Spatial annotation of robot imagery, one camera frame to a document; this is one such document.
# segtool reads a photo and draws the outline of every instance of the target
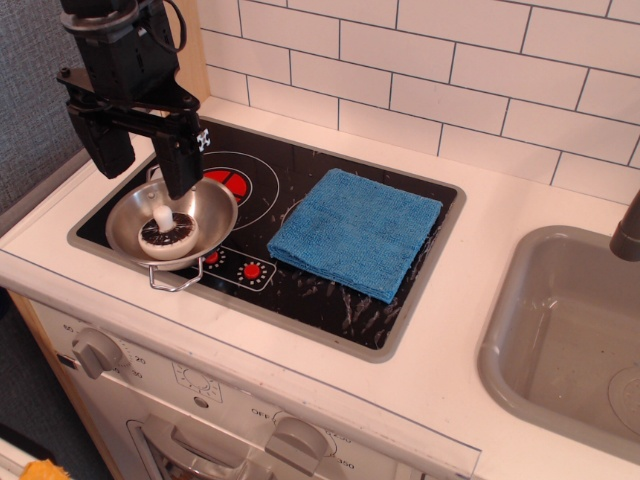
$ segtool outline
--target blue microfiber cloth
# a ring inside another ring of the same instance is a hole
[[[390,303],[441,208],[334,169],[267,247],[274,258]]]

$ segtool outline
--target faucet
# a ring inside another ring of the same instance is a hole
[[[609,248],[623,260],[640,262],[640,191],[618,224]]]

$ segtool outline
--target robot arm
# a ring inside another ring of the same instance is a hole
[[[71,122],[98,169],[108,178],[134,161],[129,132],[150,137],[171,198],[202,178],[208,132],[200,102],[175,82],[177,52],[163,0],[61,0],[62,24],[75,37],[84,69],[63,68]],[[147,110],[168,112],[158,117]]]

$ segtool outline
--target yellow object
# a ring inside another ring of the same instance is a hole
[[[69,480],[64,469],[55,466],[51,460],[38,460],[28,463],[20,480]]]

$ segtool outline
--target black cable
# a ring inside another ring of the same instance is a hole
[[[180,45],[178,47],[174,47],[173,45],[169,45],[166,43],[160,36],[153,31],[150,25],[146,24],[145,29],[151,35],[151,38],[160,46],[163,50],[166,50],[169,53],[178,53],[184,49],[187,45],[187,22],[184,20],[182,16],[182,12],[178,8],[178,5],[173,0],[163,0],[167,2],[169,5],[173,7],[173,10],[176,12],[176,16],[178,17],[178,23],[180,23]]]

